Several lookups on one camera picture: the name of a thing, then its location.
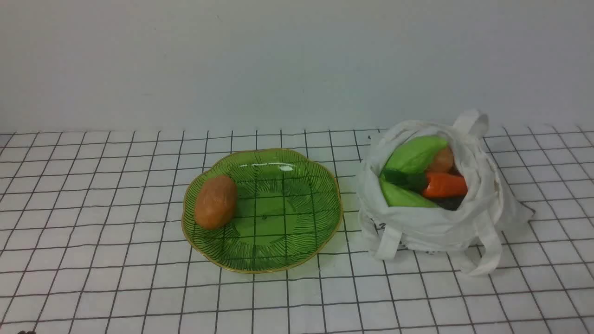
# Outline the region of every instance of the carrot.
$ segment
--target carrot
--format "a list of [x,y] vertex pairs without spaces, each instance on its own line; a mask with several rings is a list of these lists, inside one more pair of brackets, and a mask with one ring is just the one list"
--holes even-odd
[[427,176],[428,185],[423,190],[423,196],[427,198],[464,196],[468,192],[463,177],[435,172],[427,172],[425,175]]

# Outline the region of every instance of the green glass plate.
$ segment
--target green glass plate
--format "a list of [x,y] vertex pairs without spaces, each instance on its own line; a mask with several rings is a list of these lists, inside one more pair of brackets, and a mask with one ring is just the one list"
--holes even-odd
[[[231,177],[238,188],[235,217],[209,231],[194,222],[204,181]],[[239,152],[198,176],[184,198],[182,230],[188,242],[219,266],[236,272],[285,270],[316,255],[342,217],[334,176],[291,150]]]

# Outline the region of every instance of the white bag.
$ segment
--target white bag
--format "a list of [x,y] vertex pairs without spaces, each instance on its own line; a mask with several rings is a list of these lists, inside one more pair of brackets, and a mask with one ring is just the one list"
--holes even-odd
[[[361,202],[359,224],[369,252],[377,259],[393,259],[399,243],[411,250],[446,251],[459,261],[462,272],[481,275],[492,272],[501,257],[501,241],[495,230],[524,224],[533,211],[520,204],[496,165],[481,147],[488,117],[479,111],[462,113],[452,127],[422,121],[405,121],[372,143],[363,170],[358,175]],[[454,162],[464,176],[468,193],[456,211],[425,207],[389,207],[378,176],[395,148],[418,136],[446,138]],[[385,225],[383,235],[375,227]],[[464,251],[479,238],[485,246],[478,265]]]

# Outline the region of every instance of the plate gold rim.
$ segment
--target plate gold rim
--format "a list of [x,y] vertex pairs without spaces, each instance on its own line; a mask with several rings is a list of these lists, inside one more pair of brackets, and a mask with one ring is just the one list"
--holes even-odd
[[[241,269],[235,269],[235,268],[231,268],[228,266],[225,266],[224,264],[219,263],[218,261],[215,261],[213,258],[211,258],[210,256],[208,256],[205,252],[203,252],[202,250],[200,250],[200,248],[198,248],[190,238],[188,238],[188,234],[186,233],[186,230],[184,228],[184,216],[185,216],[185,209],[186,209],[186,197],[188,196],[188,190],[190,185],[192,185],[192,183],[194,183],[194,181],[196,181],[199,177],[203,176],[204,174],[208,173],[211,169],[213,169],[216,165],[220,164],[223,160],[233,156],[233,155],[237,155],[239,153],[246,153],[246,152],[266,152],[266,151],[291,151],[294,153],[299,154],[300,156],[302,156],[306,161],[314,163],[316,165],[319,165],[320,167],[322,167],[325,171],[327,171],[330,176],[332,177],[332,179],[334,180],[334,189],[336,190],[336,194],[338,195],[338,202],[339,202],[339,209],[340,209],[340,216],[339,216],[339,221],[336,224],[336,227],[334,228],[334,230],[332,231],[332,233],[330,234],[330,236],[326,239],[326,241],[324,241],[319,247],[318,249],[316,249],[314,252],[311,253],[310,256],[308,256],[307,258],[305,258],[304,260],[291,264],[290,266],[286,266],[286,267],[281,267],[281,268],[277,268],[277,269],[271,269],[271,270],[241,270]],[[315,161],[310,160],[308,157],[304,156],[303,154],[291,150],[291,149],[265,149],[265,150],[247,150],[247,151],[238,151],[238,152],[233,152],[227,156],[222,157],[221,159],[219,159],[208,171],[203,171],[200,175],[198,175],[197,177],[195,177],[192,182],[190,182],[190,184],[188,185],[188,188],[186,188],[185,194],[184,194],[184,209],[182,211],[182,217],[181,217],[181,228],[182,228],[182,232],[184,233],[184,237],[186,238],[186,240],[188,241],[188,243],[190,245],[192,245],[192,248],[197,250],[198,252],[200,252],[200,254],[202,254],[205,258],[207,258],[209,261],[211,261],[212,263],[216,264],[217,266],[230,270],[232,272],[236,272],[236,273],[248,273],[248,274],[258,274],[258,273],[273,273],[273,272],[279,272],[282,270],[289,270],[291,268],[294,268],[296,266],[299,266],[300,264],[303,264],[309,260],[311,260],[314,256],[316,256],[321,250],[322,248],[324,248],[324,246],[334,237],[334,235],[336,234],[336,232],[338,231],[338,229],[340,228],[340,224],[343,222],[344,218],[344,210],[342,208],[342,199],[340,197],[340,188],[338,186],[338,180],[336,179],[336,176],[332,174],[332,172],[326,168],[324,165],[317,163]]]

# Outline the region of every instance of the grid tablecloth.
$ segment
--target grid tablecloth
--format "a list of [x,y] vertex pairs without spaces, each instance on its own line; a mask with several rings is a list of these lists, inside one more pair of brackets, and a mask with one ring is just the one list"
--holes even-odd
[[[354,175],[381,131],[0,135],[0,334],[594,333],[594,127],[485,137],[536,216],[500,235],[481,278],[443,253],[365,252]],[[288,271],[221,269],[184,239],[185,189],[230,152],[271,147],[336,175],[344,223]]]

